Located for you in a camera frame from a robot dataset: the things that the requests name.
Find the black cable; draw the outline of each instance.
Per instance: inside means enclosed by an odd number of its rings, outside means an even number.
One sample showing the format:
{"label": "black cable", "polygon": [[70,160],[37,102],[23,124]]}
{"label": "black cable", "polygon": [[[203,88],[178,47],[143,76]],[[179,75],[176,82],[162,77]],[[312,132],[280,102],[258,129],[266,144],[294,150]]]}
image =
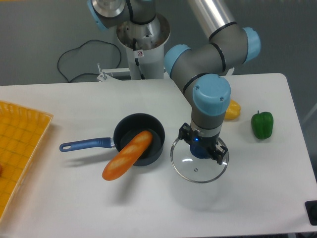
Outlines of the black cable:
{"label": "black cable", "polygon": [[113,44],[113,43],[107,42],[107,41],[88,40],[88,41],[86,41],[85,43],[83,43],[81,46],[64,52],[64,53],[58,58],[58,61],[57,61],[57,70],[58,70],[59,73],[66,79],[66,81],[67,81],[68,83],[72,83],[72,82],[74,82],[75,79],[77,79],[77,78],[79,78],[79,77],[81,77],[81,76],[84,76],[84,75],[99,75],[98,73],[82,73],[82,74],[79,74],[79,75],[77,75],[76,77],[72,78],[71,80],[68,80],[68,78],[67,78],[67,77],[60,71],[60,69],[59,69],[59,61],[60,61],[60,59],[63,57],[64,54],[66,54],[66,53],[68,53],[68,52],[70,52],[70,51],[79,50],[79,49],[82,48],[85,44],[90,43],[90,42],[101,42],[101,43],[109,44],[109,45],[112,45],[112,46],[116,47],[116,49],[119,51],[120,59],[119,59],[119,62],[118,62],[117,66],[116,66],[115,68],[118,68],[119,65],[121,64],[122,54],[121,54],[121,51],[120,51],[120,49],[119,49],[118,46],[116,46],[116,45]]}

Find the white table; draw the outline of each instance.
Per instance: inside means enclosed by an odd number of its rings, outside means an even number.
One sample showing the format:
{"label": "white table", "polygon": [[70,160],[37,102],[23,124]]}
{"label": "white table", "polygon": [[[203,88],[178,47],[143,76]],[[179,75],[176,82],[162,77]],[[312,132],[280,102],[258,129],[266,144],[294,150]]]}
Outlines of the white table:
{"label": "white table", "polygon": [[[0,234],[171,238],[315,231],[304,203],[317,199],[317,184],[286,78],[226,78],[242,111],[220,133],[230,152],[227,171],[207,184],[182,179],[170,162],[170,147],[191,112],[171,80],[0,87],[0,100],[54,114]],[[251,130],[257,110],[274,116],[273,135],[265,141]],[[116,149],[58,149],[64,142],[113,136],[122,118],[139,112],[158,118],[166,133],[161,157],[149,166],[105,181],[102,171]]]}

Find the yellow grid mat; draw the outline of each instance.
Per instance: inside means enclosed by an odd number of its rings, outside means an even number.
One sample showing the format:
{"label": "yellow grid mat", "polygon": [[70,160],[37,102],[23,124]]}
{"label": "yellow grid mat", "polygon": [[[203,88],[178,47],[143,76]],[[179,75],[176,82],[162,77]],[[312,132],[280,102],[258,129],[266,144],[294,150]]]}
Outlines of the yellow grid mat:
{"label": "yellow grid mat", "polygon": [[53,115],[0,101],[0,219]]}

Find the black object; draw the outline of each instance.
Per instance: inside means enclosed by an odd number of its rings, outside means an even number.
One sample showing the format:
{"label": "black object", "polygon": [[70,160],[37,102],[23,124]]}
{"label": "black object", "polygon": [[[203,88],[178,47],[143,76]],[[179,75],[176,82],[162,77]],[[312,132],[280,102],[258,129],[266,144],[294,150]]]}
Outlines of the black object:
{"label": "black object", "polygon": [[137,134],[148,130],[153,135],[150,146],[134,163],[145,166],[156,161],[163,151],[165,141],[164,127],[154,116],[144,113],[132,114],[122,119],[113,133],[113,140],[118,151],[122,150]]}
{"label": "black object", "polygon": [[184,140],[190,145],[190,152],[199,159],[211,158],[222,165],[223,158],[228,152],[228,148],[218,145],[218,137],[220,132],[212,137],[201,137],[198,132],[193,131],[189,124],[184,123],[178,132],[178,139]]}
{"label": "black object", "polygon": [[305,207],[310,223],[317,226],[317,201],[307,201]]}

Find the saucepan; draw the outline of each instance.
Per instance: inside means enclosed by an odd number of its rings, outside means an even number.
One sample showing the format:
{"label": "saucepan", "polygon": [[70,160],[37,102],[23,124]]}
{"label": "saucepan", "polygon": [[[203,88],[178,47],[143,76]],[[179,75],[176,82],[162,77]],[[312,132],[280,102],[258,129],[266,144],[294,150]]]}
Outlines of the saucepan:
{"label": "saucepan", "polygon": [[142,156],[133,164],[145,166],[156,161],[163,151],[165,132],[160,121],[152,115],[136,113],[122,119],[115,127],[113,138],[103,137],[81,141],[63,143],[60,145],[61,152],[82,150],[93,147],[113,148],[122,150],[137,134],[148,130],[153,135],[150,146]]}

